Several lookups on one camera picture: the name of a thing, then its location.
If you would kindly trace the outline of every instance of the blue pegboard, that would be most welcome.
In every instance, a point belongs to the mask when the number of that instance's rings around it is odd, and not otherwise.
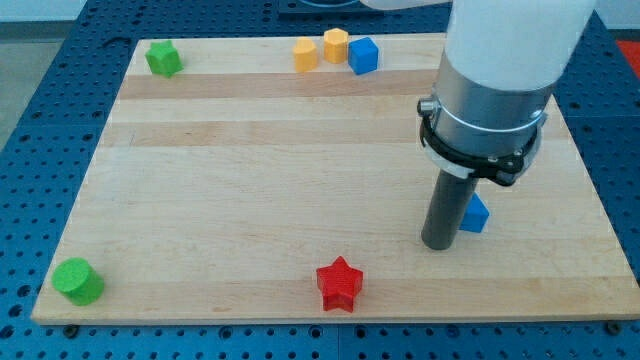
[[[29,320],[140,38],[443,32],[450,7],[280,18],[275,1],[89,0],[0,154],[0,359],[640,358],[640,323],[61,327]],[[640,93],[592,17],[555,96],[614,229],[640,258]]]

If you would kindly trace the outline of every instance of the red star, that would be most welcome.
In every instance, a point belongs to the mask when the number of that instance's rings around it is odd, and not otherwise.
[[[339,256],[331,266],[318,268],[316,274],[324,311],[340,308],[353,312],[354,299],[362,290],[362,271],[350,267]]]

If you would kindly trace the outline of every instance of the blue cube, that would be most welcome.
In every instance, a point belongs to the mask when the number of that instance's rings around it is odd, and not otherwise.
[[[478,194],[474,193],[467,206],[467,211],[464,213],[464,218],[462,218],[460,230],[480,233],[487,223],[487,219],[489,219],[489,209]]]
[[[378,68],[378,47],[373,40],[366,37],[349,43],[349,66],[356,75]]]

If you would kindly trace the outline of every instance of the yellow hexagonal block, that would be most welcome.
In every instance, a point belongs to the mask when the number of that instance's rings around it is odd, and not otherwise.
[[[296,72],[310,71],[318,66],[318,49],[313,40],[299,37],[293,47],[293,62]]]
[[[347,60],[349,33],[342,29],[324,32],[324,58],[328,62],[339,64]]]

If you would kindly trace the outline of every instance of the wooden board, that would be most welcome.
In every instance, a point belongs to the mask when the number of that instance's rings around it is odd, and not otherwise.
[[[185,70],[135,51],[51,268],[87,258],[102,298],[51,287],[41,324],[483,322],[635,318],[640,290],[556,104],[532,168],[481,181],[492,216],[454,246],[419,240],[437,168],[415,104],[442,34],[374,36],[380,70],[293,72],[293,38],[174,40]],[[365,273],[324,312],[315,269]]]

